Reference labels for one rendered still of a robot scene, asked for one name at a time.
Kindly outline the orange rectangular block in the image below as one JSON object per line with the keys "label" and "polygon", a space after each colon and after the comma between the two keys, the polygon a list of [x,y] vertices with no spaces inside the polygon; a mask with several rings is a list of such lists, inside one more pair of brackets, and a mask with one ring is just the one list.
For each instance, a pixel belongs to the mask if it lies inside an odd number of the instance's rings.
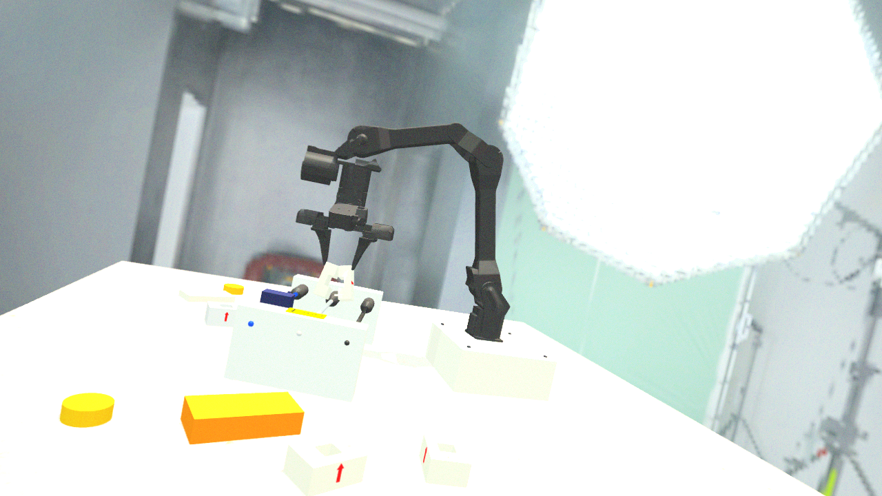
{"label": "orange rectangular block", "polygon": [[186,395],[180,417],[190,444],[300,435],[304,419],[289,391]]}

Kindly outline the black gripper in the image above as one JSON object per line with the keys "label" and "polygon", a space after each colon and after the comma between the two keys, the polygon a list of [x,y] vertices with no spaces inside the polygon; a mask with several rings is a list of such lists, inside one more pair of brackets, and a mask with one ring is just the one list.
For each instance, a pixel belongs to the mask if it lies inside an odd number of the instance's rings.
{"label": "black gripper", "polygon": [[[336,197],[337,196],[344,197],[344,202],[351,204],[353,204],[355,200],[361,200],[362,207],[365,207],[365,202],[367,199],[367,194],[365,194],[364,192],[355,191],[354,189],[345,189],[341,187],[339,187],[338,189]],[[322,211],[301,209],[297,213],[296,223],[308,225],[312,224],[311,230],[315,230],[320,242],[322,264],[327,264],[331,238],[331,229],[328,229],[328,217],[324,216]],[[373,223],[373,225],[365,224],[364,227],[357,225],[355,226],[354,230],[362,232],[363,236],[358,240],[355,258],[353,259],[351,267],[352,271],[355,270],[357,263],[359,263],[360,258],[365,253],[365,250],[367,250],[367,247],[371,244],[371,242],[377,242],[377,239],[391,241],[393,240],[394,235],[393,226],[378,223]]]}

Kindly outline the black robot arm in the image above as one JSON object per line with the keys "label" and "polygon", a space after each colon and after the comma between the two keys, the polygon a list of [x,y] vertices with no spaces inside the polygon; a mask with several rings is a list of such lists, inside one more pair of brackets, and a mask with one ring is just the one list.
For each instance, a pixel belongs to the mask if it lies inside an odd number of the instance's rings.
{"label": "black robot arm", "polygon": [[[504,317],[510,309],[503,296],[503,286],[495,259],[495,215],[497,214],[497,187],[503,169],[503,153],[495,146],[467,131],[460,123],[421,127],[387,128],[357,125],[349,132],[345,143],[337,150],[320,149],[307,145],[305,160],[300,166],[300,179],[330,185],[336,181],[342,165],[339,187],[368,192],[371,172],[381,172],[377,159],[355,163],[339,161],[355,156],[366,158],[392,149],[421,147],[421,145],[450,144],[469,163],[475,186],[475,261],[466,266],[465,284],[475,296],[465,332],[479,341],[501,342]],[[351,231],[356,225],[365,226],[368,208],[361,200],[353,204],[337,196],[329,209],[328,227]]]}

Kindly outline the yellow short cylinder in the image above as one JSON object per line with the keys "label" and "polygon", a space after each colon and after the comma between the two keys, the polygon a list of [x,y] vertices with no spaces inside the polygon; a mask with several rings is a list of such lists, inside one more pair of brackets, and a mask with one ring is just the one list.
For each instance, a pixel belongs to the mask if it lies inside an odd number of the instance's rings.
{"label": "yellow short cylinder", "polygon": [[60,421],[64,426],[92,427],[112,420],[114,398],[106,393],[77,393],[62,401]]}
{"label": "yellow short cylinder", "polygon": [[245,287],[242,285],[224,285],[223,290],[232,295],[243,295]]}

